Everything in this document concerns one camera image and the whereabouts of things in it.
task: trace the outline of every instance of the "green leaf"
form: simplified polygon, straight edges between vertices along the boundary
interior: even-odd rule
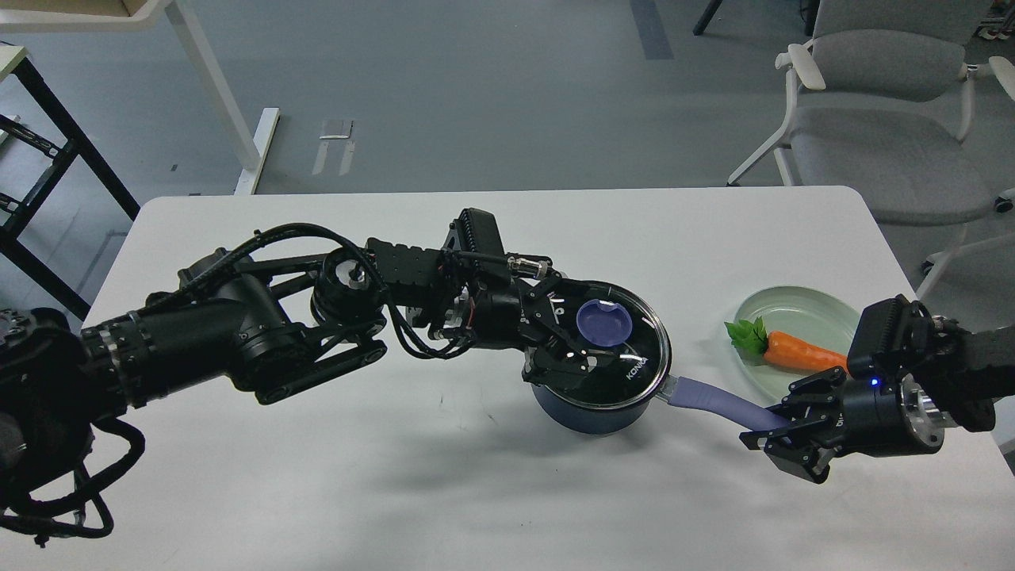
[[[730,336],[730,345],[751,355],[761,356],[768,350],[768,334],[764,324],[758,317],[754,324],[741,319],[736,324],[726,322],[726,333]]]

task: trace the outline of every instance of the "chair seat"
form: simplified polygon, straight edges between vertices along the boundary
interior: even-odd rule
[[[852,187],[880,222],[942,225],[992,210],[994,196],[962,145],[927,117],[803,106],[790,143],[803,184]]]

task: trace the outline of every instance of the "gray chair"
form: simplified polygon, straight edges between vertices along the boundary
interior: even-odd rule
[[[949,249],[933,260],[917,292],[923,298],[961,245],[964,223],[1011,205],[990,191],[962,149],[972,126],[973,80],[998,75],[1006,88],[1015,80],[1015,68],[1004,58],[991,58],[985,66],[964,62],[963,46],[990,5],[991,0],[822,0],[814,39],[791,45],[775,59],[776,68],[788,68],[782,126],[728,184],[735,185],[771,152],[785,184],[852,187],[879,222],[963,224]],[[797,104],[801,84],[809,91],[928,101],[955,82],[962,83],[962,121],[954,134],[917,113]],[[1015,90],[1010,94],[1015,97]]]

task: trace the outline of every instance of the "purple handle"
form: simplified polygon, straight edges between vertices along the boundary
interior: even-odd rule
[[[790,424],[789,420],[767,409],[717,386],[687,377],[677,378],[677,386],[673,389],[669,404],[671,407],[715,413],[751,431],[775,430]]]

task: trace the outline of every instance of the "white desk leg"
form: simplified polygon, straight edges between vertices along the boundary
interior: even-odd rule
[[[254,144],[257,145],[261,160],[258,162],[257,168],[244,168],[240,172],[240,180],[236,181],[236,190],[233,194],[254,194],[257,191],[257,183],[261,180],[261,170],[264,168],[264,159],[268,156],[268,146],[271,145],[271,137],[275,135],[278,115],[277,106],[266,106],[261,112],[261,120],[254,133]]]
[[[222,69],[218,66],[218,60],[211,51],[208,38],[201,29],[201,23],[197,15],[187,5],[185,0],[176,0],[165,6],[165,15],[173,23],[173,29],[180,38],[180,43],[184,46],[184,51],[190,58],[191,63],[197,69],[201,83],[204,85],[208,95],[211,97],[212,106],[218,114],[222,126],[229,137],[233,152],[240,158],[240,163],[244,169],[260,169],[264,155],[258,151],[251,137],[250,128],[244,121],[236,99],[232,96],[229,84],[222,75]]]

